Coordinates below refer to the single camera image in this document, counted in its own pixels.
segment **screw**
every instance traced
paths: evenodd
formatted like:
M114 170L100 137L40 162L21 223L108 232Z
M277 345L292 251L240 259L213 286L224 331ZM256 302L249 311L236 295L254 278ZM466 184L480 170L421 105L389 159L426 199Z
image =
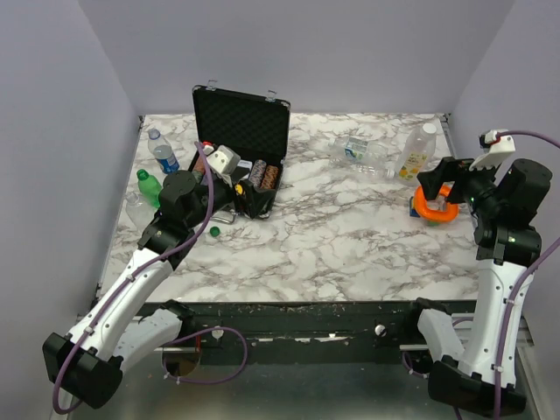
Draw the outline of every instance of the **screw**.
M377 325L374 329L375 331L375 335L378 337L385 337L387 335L387 328L385 328L385 325Z

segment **green bottle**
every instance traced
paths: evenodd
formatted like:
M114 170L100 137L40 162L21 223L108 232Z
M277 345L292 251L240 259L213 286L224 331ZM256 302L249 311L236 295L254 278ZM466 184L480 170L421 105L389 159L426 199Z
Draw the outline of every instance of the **green bottle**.
M161 191L161 184L156 177L150 175L145 169L141 169L136 173L138 177L138 188L140 193L152 204L155 208L159 208L159 192Z

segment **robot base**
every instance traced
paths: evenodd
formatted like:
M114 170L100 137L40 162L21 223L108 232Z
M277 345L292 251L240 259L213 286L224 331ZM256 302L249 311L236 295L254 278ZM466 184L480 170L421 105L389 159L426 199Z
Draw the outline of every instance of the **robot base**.
M463 374L457 365L450 356L434 363L428 380L430 398L483 417L492 417L494 385ZM501 389L502 417L522 413L526 403L524 395L511 388Z
M62 363L73 346L70 339L54 332L43 344L46 372L52 383L56 381ZM121 360L122 358L112 357L103 361L80 349L62 380L62 388L90 407L99 409L111 399L121 384Z

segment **bottle label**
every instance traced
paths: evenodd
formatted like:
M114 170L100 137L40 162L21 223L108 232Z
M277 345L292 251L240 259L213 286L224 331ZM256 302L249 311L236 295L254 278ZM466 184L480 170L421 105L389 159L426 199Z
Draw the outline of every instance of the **bottle label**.
M179 169L179 162L175 158L175 153L169 156L167 159L156 159L159 163L163 173L174 173Z
M368 151L368 142L359 138L350 137L344 148L346 157L353 161L358 161L364 157Z
M426 153L412 151L404 161L404 164L402 164L399 177L407 181L416 178L417 174L426 163L426 160L428 160L428 155Z

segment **white bottle cap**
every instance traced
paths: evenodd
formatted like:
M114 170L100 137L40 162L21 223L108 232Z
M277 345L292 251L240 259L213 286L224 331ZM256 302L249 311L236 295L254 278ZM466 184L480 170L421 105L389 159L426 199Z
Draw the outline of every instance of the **white bottle cap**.
M136 194L135 192L129 192L128 194L126 194L126 196L124 198L130 204L135 204L140 200L140 197L138 197L138 194Z
M426 124L424 124L422 126L422 130L426 134L436 134L436 131L438 131L436 126L434 124L429 123L429 122L427 122Z
M204 154L208 156L210 153L212 153L212 152L214 151L214 147L213 147L213 146L209 146L208 144L206 144L206 145L204 146L203 151L204 151Z
M158 140L159 139L160 133L158 129L149 129L148 130L148 137L150 138L150 140Z

